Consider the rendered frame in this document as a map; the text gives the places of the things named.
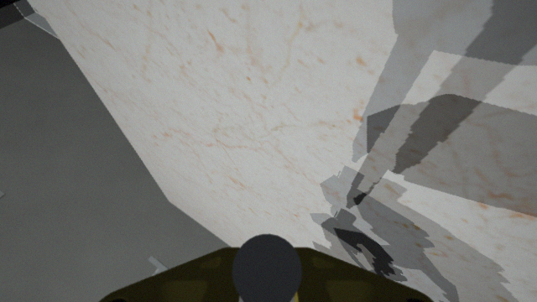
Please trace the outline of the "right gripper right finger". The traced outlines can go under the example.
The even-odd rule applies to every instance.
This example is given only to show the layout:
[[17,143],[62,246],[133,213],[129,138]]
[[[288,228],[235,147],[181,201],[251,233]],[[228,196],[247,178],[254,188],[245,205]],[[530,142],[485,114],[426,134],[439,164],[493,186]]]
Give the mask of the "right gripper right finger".
[[295,247],[302,278],[295,302],[434,302],[416,289],[310,247]]

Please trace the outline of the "grey marker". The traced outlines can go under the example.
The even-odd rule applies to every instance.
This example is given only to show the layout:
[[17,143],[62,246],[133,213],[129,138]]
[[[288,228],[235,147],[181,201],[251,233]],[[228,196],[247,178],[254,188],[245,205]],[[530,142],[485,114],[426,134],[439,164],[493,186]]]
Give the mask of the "grey marker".
[[232,280],[243,302],[290,302],[301,278],[299,254],[274,234],[248,239],[232,264]]

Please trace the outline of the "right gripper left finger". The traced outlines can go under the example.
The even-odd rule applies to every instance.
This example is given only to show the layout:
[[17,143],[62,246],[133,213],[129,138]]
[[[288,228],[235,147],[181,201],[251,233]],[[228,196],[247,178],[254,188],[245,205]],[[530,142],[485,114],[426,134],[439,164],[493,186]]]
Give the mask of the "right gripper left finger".
[[224,247],[118,289],[99,302],[239,302],[232,264],[240,247]]

